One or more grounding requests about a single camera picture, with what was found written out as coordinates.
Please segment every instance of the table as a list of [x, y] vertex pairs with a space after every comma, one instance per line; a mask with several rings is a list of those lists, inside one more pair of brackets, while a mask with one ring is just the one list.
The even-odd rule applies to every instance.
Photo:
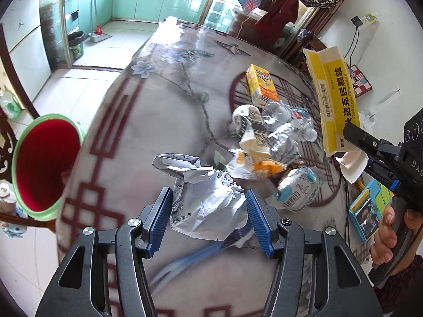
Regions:
[[[151, 165], [157, 154], [198, 155], [204, 165], [213, 164], [215, 150], [231, 158], [225, 149], [238, 143], [231, 137], [231, 110], [249, 101], [244, 73], [250, 63], [270, 71], [284, 102], [308, 107], [319, 130], [313, 86], [302, 73], [242, 40], [170, 17], [111, 85], [94, 117], [64, 192], [57, 222], [61, 258], [85, 226], [119, 227], [154, 203], [163, 186], [173, 187], [175, 179]], [[318, 200], [330, 203], [284, 215], [306, 228], [331, 225], [343, 234], [346, 202], [338, 171], [317, 144], [308, 143], [300, 151], [306, 164], [318, 165], [328, 177]], [[263, 197], [274, 189], [269, 180], [252, 186]], [[367, 246], [354, 233], [352, 248], [363, 260]], [[209, 243], [168, 227], [160, 251], [144, 262], [148, 280]], [[242, 249], [230, 247], [177, 275], [153, 293], [154, 303], [161, 317], [260, 316], [275, 266], [253, 238]], [[108, 268], [118, 316], [112, 256]]]

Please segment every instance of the hand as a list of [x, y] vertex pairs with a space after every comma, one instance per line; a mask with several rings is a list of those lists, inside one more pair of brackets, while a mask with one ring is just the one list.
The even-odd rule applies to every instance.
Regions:
[[[397, 243], [397, 237], [392, 230], [392, 224], [395, 220], [395, 211], [392, 208], [391, 204], [385, 207], [383, 211], [383, 218], [379, 221], [379, 229], [374, 234], [374, 244], [370, 246], [370, 255], [374, 264], [383, 264], [390, 262], [392, 260], [392, 251], [391, 249], [395, 247]], [[408, 209], [404, 215], [404, 221], [407, 227], [413, 230], [414, 235], [420, 229], [420, 226], [423, 222], [422, 215], [420, 212], [413, 211]], [[423, 230], [418, 235], [416, 241], [411, 246], [408, 253], [404, 256], [401, 262], [396, 266], [396, 268], [391, 273], [392, 275], [398, 274], [404, 269], [408, 268], [414, 260], [416, 255], [417, 248], [420, 245], [420, 242], [423, 238]]]

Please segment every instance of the metal bolt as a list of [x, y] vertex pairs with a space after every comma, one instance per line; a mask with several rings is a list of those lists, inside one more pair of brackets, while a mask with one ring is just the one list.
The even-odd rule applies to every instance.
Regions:
[[285, 226], [290, 226], [292, 224], [292, 220], [289, 218], [282, 218], [281, 219], [281, 224], [285, 225]]
[[141, 221], [138, 218], [132, 218], [128, 220], [129, 226], [138, 226], [141, 223]]
[[324, 231], [325, 233], [327, 233], [330, 236], [334, 236], [336, 234], [336, 230], [334, 228], [326, 228], [326, 230]]
[[94, 228], [93, 228], [92, 226], [88, 226], [88, 227], [86, 227], [86, 228], [82, 231], [82, 233], [83, 233], [85, 236], [89, 236], [89, 235], [91, 235], [93, 232], [94, 232]]

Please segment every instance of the sleeve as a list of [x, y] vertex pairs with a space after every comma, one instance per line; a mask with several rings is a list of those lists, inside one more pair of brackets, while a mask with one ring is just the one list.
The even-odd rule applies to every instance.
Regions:
[[393, 311], [401, 303], [404, 294], [419, 276], [422, 269], [423, 258], [420, 255], [416, 255], [411, 265], [402, 272], [390, 276], [383, 288], [374, 287], [384, 314]]

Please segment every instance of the finger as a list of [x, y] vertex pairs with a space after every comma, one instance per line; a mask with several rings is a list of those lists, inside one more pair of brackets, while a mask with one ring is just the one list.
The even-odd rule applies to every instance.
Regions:
[[383, 262], [390, 262], [390, 260], [392, 260], [392, 251], [382, 242], [379, 232], [374, 235], [374, 248], [377, 255], [383, 260]]
[[390, 248], [395, 247], [397, 243], [397, 235], [390, 225], [387, 225], [384, 219], [379, 221], [379, 237], [385, 245]]
[[412, 209], [408, 209], [404, 215], [404, 222], [407, 225], [407, 228], [417, 233], [422, 225], [422, 215], [420, 212], [414, 211]]
[[392, 225], [395, 220], [395, 211], [392, 208], [391, 204], [386, 205], [385, 209], [383, 210], [383, 220], [388, 225]]
[[384, 261], [377, 254], [374, 244], [370, 246], [370, 256], [374, 264], [381, 265], [384, 263]]

